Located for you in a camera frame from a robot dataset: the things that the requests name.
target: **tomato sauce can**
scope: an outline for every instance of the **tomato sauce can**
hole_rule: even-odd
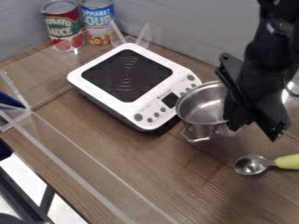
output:
[[[97,46],[110,45],[113,39],[110,21],[115,19],[113,0],[83,0],[81,9],[87,30],[87,41]]]
[[[42,6],[54,48],[71,52],[85,45],[83,27],[78,3],[73,0],[51,0]]]

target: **yellow spoon handle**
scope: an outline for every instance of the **yellow spoon handle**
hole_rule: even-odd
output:
[[[281,169],[299,170],[299,154],[288,157],[280,157],[276,160],[276,165]]]

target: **metal pot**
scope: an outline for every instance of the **metal pot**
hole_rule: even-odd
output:
[[[214,81],[197,87],[178,101],[177,113],[186,123],[182,135],[191,144],[237,135],[224,120],[228,92],[224,83]]]

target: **display screen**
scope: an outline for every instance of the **display screen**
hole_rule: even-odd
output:
[[[134,102],[173,74],[170,68],[125,50],[87,70],[82,77],[122,102]]]
[[[163,98],[163,103],[166,104],[166,106],[173,109],[175,107],[175,104],[179,100],[179,97],[177,94],[170,93],[165,98]]]

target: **spoon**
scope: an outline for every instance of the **spoon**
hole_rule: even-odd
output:
[[[246,155],[236,160],[236,171],[241,175],[258,175],[268,168],[277,166],[281,169],[299,170],[299,154],[269,160],[260,155]]]

